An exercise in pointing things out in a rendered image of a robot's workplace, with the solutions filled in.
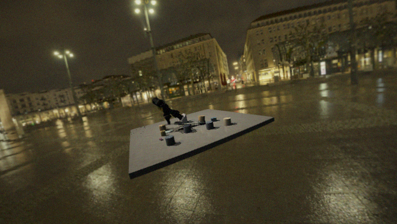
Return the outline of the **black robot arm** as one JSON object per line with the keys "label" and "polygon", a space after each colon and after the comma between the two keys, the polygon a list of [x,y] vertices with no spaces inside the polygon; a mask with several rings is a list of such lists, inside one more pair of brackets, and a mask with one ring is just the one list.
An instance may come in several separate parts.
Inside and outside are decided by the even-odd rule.
{"label": "black robot arm", "polygon": [[155,104],[155,105],[157,105],[157,106],[160,107],[160,108],[162,107],[163,110],[168,110],[168,113],[170,113],[173,117],[178,118],[179,120],[181,120],[182,117],[183,117],[183,115],[179,114],[179,111],[170,109],[170,108],[168,107],[168,105],[165,104],[164,100],[162,100],[162,99],[159,99],[159,98],[157,98],[157,97],[154,97],[154,98],[152,99],[152,103]]}

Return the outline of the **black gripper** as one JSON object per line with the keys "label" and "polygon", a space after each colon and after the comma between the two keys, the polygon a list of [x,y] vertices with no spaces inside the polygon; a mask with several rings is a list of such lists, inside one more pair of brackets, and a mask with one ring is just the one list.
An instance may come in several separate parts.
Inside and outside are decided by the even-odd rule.
{"label": "black gripper", "polygon": [[168,110],[163,110],[163,112],[164,112],[165,120],[168,122],[168,124],[170,124],[171,115],[168,113]]}

